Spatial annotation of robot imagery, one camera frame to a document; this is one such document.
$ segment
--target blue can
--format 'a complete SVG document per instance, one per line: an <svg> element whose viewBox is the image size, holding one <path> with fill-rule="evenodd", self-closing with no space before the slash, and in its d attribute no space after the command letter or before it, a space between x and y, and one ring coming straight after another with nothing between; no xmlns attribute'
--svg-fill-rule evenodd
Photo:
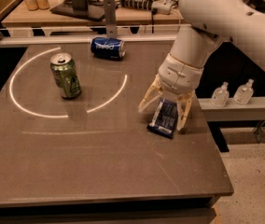
<svg viewBox="0 0 265 224"><path fill-rule="evenodd" d="M96 37L91 41L91 52L100 58L120 60L125 55L124 42L115 38Z"/></svg>

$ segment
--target table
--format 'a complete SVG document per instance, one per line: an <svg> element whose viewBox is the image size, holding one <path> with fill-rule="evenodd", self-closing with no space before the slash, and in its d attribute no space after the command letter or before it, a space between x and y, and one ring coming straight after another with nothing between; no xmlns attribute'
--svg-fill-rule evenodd
<svg viewBox="0 0 265 224"><path fill-rule="evenodd" d="M49 0L50 8L56 7L64 0ZM116 10L117 26L127 25L151 25L151 13L144 10L136 10L121 7ZM178 24L183 22L180 12L176 8L170 15L156 14L154 15L154 24ZM13 36L23 35L18 28L28 27L67 27L67 26L103 26L105 20L87 21L63 15L53 14L47 10L29 11L24 1L22 1L8 16L3 19L2 25L10 31Z"/></svg>
<svg viewBox="0 0 265 224"><path fill-rule="evenodd" d="M157 103L137 112L172 44L127 42L121 61L93 57L88 43L29 46L0 92L0 213L157 202L171 206L171 215L177 206L210 207L231 195L196 97L185 129L172 140L146 129ZM49 69L61 51L77 63L82 93L73 100L60 97Z"/></svg>

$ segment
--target robotic arm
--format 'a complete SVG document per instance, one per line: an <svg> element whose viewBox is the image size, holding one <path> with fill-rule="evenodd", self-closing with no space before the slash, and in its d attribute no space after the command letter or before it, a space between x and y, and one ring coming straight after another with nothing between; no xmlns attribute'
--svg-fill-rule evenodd
<svg viewBox="0 0 265 224"><path fill-rule="evenodd" d="M243 0L179 0L179 10L190 26L180 28L138 107L143 112L164 91L176 94L177 130L185 125L192 95L209 56L223 41L232 42L265 69L265 14L247 6Z"/></svg>

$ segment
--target floor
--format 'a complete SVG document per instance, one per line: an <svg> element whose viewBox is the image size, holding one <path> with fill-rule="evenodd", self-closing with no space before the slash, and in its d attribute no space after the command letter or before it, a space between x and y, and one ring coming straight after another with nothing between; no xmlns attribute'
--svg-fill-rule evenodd
<svg viewBox="0 0 265 224"><path fill-rule="evenodd" d="M265 223L265 132L258 143L253 130L222 129L230 152L221 156L235 192L216 203L214 224Z"/></svg>

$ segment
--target water bottle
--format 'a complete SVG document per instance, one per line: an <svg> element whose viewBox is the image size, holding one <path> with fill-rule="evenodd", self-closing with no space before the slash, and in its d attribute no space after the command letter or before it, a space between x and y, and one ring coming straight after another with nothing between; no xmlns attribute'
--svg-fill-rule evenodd
<svg viewBox="0 0 265 224"><path fill-rule="evenodd" d="M229 99L228 83L224 82L221 87L215 89L212 97L211 104L215 107L223 107Z"/></svg>
<svg viewBox="0 0 265 224"><path fill-rule="evenodd" d="M234 94L234 101L239 105L246 105L253 96L254 90L252 88L254 80L249 79L246 84L241 85Z"/></svg>

